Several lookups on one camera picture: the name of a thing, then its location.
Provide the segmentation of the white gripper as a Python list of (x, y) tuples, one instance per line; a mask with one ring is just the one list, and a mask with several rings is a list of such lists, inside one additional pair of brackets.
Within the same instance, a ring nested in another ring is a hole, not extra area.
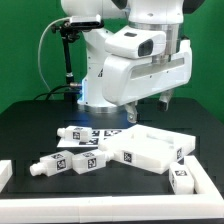
[(151, 58), (133, 60), (109, 55), (103, 67), (102, 95), (112, 104), (126, 104), (127, 120), (135, 124), (136, 101), (162, 92), (158, 110), (167, 111), (173, 88), (189, 81), (191, 68), (192, 50), (187, 39), (181, 41), (180, 50), (171, 56), (171, 61), (164, 64), (153, 64)]

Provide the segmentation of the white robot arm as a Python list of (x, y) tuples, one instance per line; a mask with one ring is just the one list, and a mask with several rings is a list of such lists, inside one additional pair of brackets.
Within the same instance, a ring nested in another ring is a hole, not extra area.
[(140, 99), (158, 94), (168, 109), (173, 89), (189, 82), (190, 40), (182, 35), (186, 14), (205, 0), (61, 0), (69, 25), (86, 41), (87, 74), (78, 104), (85, 110), (127, 111), (137, 121)]

